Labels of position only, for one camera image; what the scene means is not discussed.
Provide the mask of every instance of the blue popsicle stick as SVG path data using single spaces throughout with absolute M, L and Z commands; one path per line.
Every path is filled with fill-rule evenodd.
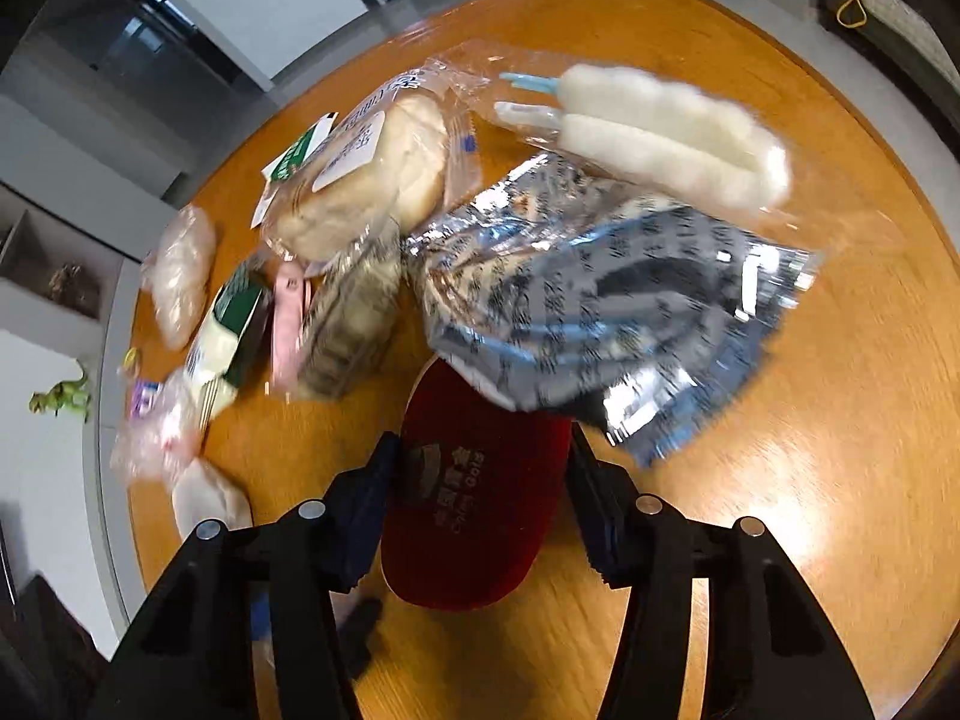
M 557 79 L 546 79 L 543 76 L 528 76 L 525 73 L 501 73 L 501 79 L 510 81 L 515 89 L 526 89 L 530 92 L 541 92 L 544 95 L 557 93 Z

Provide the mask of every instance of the yellow cord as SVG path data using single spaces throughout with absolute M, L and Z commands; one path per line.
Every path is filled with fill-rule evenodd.
M 847 23 L 847 22 L 845 22 L 845 21 L 841 18 L 841 14 L 842 14 L 848 7 L 850 7 L 854 2 L 856 2 L 856 6 L 857 6 L 858 8 L 860 8 L 860 13 L 861 13 L 861 16 L 862 16 L 862 17 L 861 17 L 861 19 L 858 20 L 857 22 Z M 837 23 L 838 23 L 839 25 L 841 25 L 841 26 L 844 26 L 845 28 L 848 28 L 848 29 L 856 29 L 856 28 L 858 28 L 858 26 L 863 26 L 863 25 L 865 25 L 865 23 L 867 23 L 867 11 L 863 9 L 863 4 L 862 4 L 862 2 L 861 2 L 860 0 L 847 0 L 847 1 L 844 2 L 842 5 L 840 5 L 840 7 L 837 8 L 837 14 L 836 14 L 836 15 L 837 15 Z

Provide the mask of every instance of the bread loaf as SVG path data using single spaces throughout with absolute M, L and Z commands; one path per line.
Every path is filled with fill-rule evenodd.
M 272 237 L 291 254 L 325 262 L 385 214 L 395 218 L 405 234 L 437 207 L 448 160 L 448 131 L 438 101 L 429 93 L 412 92 L 398 98 L 383 116 L 376 150 L 365 165 L 323 184 L 337 155 L 362 131 L 359 125 L 344 143 L 325 146 L 328 158 L 304 166 L 294 177 L 293 202 L 272 230 Z

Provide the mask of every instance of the metal screw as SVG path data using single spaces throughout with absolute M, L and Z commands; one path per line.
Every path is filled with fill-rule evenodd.
M 220 524 L 215 519 L 205 519 L 197 526 L 197 538 L 203 538 L 204 541 L 210 541 L 219 532 Z
M 642 514 L 659 514 L 664 510 L 664 504 L 653 495 L 640 495 L 637 498 L 637 510 Z
M 323 505 L 323 501 L 304 501 L 299 505 L 296 513 L 304 519 L 318 519 L 326 513 L 326 507 Z
M 756 517 L 744 517 L 740 521 L 740 529 L 747 536 L 763 536 L 767 532 L 766 526 Z

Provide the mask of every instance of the small yellow object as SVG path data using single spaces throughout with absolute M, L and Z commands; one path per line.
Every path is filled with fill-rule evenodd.
M 131 379 L 136 379 L 140 375 L 140 350 L 136 346 L 127 349 L 127 354 L 123 357 L 122 370 Z
M 860 8 L 860 19 L 859 19 L 859 20 L 856 20 L 855 22 L 845 22 L 845 21 L 843 20 L 842 14 L 843 14 L 843 12 L 844 12 L 847 8 L 849 8 L 854 2 L 856 2 L 856 6 L 857 6 L 858 8 Z M 848 28 L 848 29 L 856 29 L 856 28 L 858 28 L 858 26 L 863 26 L 863 25 L 865 25 L 865 23 L 867 23 L 867 11 L 864 10 L 863 4 L 862 4 L 862 2 L 861 2 L 860 0 L 847 0 L 847 1 L 844 2 L 842 5 L 840 5 L 840 7 L 837 8 L 837 14 L 836 14 L 836 15 L 837 15 L 837 23 L 838 23 L 839 25 L 841 25 L 841 26 L 844 26 L 845 28 Z

